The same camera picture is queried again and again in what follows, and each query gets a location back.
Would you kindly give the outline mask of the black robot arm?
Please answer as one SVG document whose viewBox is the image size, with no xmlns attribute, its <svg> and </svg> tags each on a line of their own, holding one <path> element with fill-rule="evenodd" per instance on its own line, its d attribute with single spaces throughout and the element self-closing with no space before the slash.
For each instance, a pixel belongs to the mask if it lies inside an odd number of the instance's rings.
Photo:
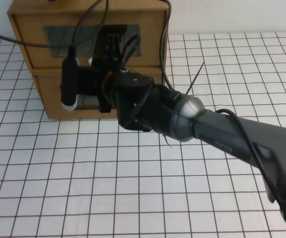
<svg viewBox="0 0 286 238">
<path fill-rule="evenodd" d="M 268 199 L 278 202 L 286 222 L 286 128 L 241 119 L 227 109 L 207 110 L 197 97 L 126 70 L 127 59 L 118 39 L 110 37 L 91 66 L 75 68 L 81 93 L 96 96 L 102 112 L 115 108 L 124 129 L 155 131 L 180 142 L 199 139 L 258 168 Z"/>
</svg>

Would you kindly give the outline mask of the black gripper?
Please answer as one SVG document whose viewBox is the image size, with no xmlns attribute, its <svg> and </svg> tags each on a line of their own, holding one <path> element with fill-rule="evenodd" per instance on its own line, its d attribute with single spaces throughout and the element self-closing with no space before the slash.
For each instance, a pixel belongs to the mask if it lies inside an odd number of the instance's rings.
<svg viewBox="0 0 286 238">
<path fill-rule="evenodd" d="M 154 79 L 126 69 L 124 61 L 120 36 L 108 34 L 104 57 L 95 58 L 90 66 L 77 64 L 78 94 L 94 98 L 101 113 L 115 109 L 124 129 L 150 132 L 138 116 L 154 87 Z"/>
</svg>

